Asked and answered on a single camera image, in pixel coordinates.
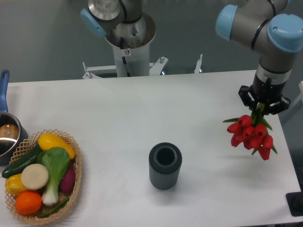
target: black cable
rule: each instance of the black cable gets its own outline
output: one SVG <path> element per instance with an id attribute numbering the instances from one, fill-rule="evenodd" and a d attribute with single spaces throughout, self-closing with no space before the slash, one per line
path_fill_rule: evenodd
<path id="1" fill-rule="evenodd" d="M 123 50 L 123 41 L 124 41 L 124 38 L 120 38 L 120 49 Z M 123 61 L 123 64 L 125 65 L 125 70 L 126 70 L 126 74 L 127 74 L 127 77 L 130 77 L 131 74 L 129 73 L 128 71 L 128 68 L 126 66 L 126 59 L 125 59 L 125 56 L 122 57 L 122 61 Z"/>

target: red tulip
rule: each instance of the red tulip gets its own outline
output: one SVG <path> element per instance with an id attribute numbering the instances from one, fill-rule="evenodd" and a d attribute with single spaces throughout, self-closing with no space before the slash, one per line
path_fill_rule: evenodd
<path id="1" fill-rule="evenodd" d="M 265 136 L 265 137 L 263 138 L 262 145 L 263 145 L 266 149 L 271 150 L 271 149 L 273 148 L 273 145 L 274 145 L 274 140 L 273 140 L 272 136 L 270 136 L 270 135 Z"/>
<path id="2" fill-rule="evenodd" d="M 262 137 L 260 136 L 253 136 L 250 138 L 250 146 L 254 149 L 258 149 L 262 144 Z"/>
<path id="3" fill-rule="evenodd" d="M 238 122 L 235 122 L 233 124 L 231 124 L 230 126 L 228 126 L 227 131 L 229 133 L 234 133 L 234 134 L 240 134 L 242 133 L 242 127 Z"/>
<path id="4" fill-rule="evenodd" d="M 240 143 L 240 140 L 237 140 L 237 135 L 234 134 L 231 139 L 232 146 L 236 148 Z"/>
<path id="5" fill-rule="evenodd" d="M 248 126 L 243 130 L 244 140 L 252 137 L 254 135 L 255 128 L 254 126 Z"/>
<path id="6" fill-rule="evenodd" d="M 265 148 L 264 146 L 259 147 L 258 152 L 263 160 L 269 160 L 270 149 Z"/>
<path id="7" fill-rule="evenodd" d="M 252 118 L 248 115 L 243 115 L 238 119 L 238 123 L 243 127 L 248 127 L 252 124 Z"/>
<path id="8" fill-rule="evenodd" d="M 266 134 L 267 134 L 267 129 L 266 129 L 265 125 L 263 125 L 263 124 L 258 124 L 258 125 L 255 127 L 255 135 L 256 135 L 256 136 L 264 137 L 264 136 L 266 136 Z"/>

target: cucumber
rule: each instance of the cucumber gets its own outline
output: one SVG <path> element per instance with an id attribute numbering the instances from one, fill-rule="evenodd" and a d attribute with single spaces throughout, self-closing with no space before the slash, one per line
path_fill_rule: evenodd
<path id="1" fill-rule="evenodd" d="M 13 175 L 20 174 L 29 165 L 36 163 L 37 156 L 41 153 L 42 149 L 36 144 L 24 156 L 20 157 L 17 161 L 10 164 L 2 172 L 2 177 L 9 178 Z"/>

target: plastic vegetable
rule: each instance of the plastic vegetable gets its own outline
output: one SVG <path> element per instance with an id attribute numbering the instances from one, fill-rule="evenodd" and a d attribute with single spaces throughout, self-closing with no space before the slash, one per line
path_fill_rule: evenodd
<path id="1" fill-rule="evenodd" d="M 21 182 L 21 174 L 13 175 L 5 181 L 5 189 L 12 195 L 20 195 L 28 189 Z"/>
<path id="2" fill-rule="evenodd" d="M 36 163 L 37 156 L 41 151 L 42 149 L 36 144 L 24 156 L 6 167 L 2 172 L 2 177 L 9 178 L 10 176 L 22 173 L 27 166 Z"/>
<path id="3" fill-rule="evenodd" d="M 52 148 L 43 155 L 41 163 L 49 174 L 42 201 L 45 205 L 52 205 L 59 199 L 58 187 L 70 164 L 70 157 L 65 149 Z"/>
<path id="4" fill-rule="evenodd" d="M 51 133 L 44 133 L 38 138 L 38 144 L 42 150 L 49 150 L 51 148 L 64 148 L 69 156 L 70 159 L 73 159 L 76 154 L 74 149 L 65 142 L 60 136 L 51 134 Z"/>
<path id="5" fill-rule="evenodd" d="M 37 190 L 46 185 L 48 181 L 48 171 L 41 164 L 27 166 L 21 174 L 21 182 L 30 190 Z"/>
<path id="6" fill-rule="evenodd" d="M 41 195 L 34 191 L 23 192 L 16 198 L 15 208 L 21 215 L 34 214 L 41 206 Z"/>
<path id="7" fill-rule="evenodd" d="M 61 202 L 59 202 L 53 208 L 51 208 L 51 209 L 45 211 L 44 213 L 40 214 L 39 216 L 37 216 L 37 218 L 46 218 L 46 217 L 56 213 L 58 210 L 60 210 L 62 207 L 65 206 L 65 204 L 68 202 L 69 199 L 70 199 L 69 197 L 65 197 Z"/>
<path id="8" fill-rule="evenodd" d="M 75 186 L 76 173 L 74 171 L 74 166 L 70 163 L 68 170 L 60 183 L 60 189 L 63 193 L 69 194 L 72 192 Z"/>

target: blue pot handle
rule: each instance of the blue pot handle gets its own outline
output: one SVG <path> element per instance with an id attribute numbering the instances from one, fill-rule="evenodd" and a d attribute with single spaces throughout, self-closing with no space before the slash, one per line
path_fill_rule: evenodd
<path id="1" fill-rule="evenodd" d="M 6 92 L 9 84 L 9 71 L 3 70 L 0 78 L 0 112 L 8 112 L 8 104 L 6 102 Z"/>

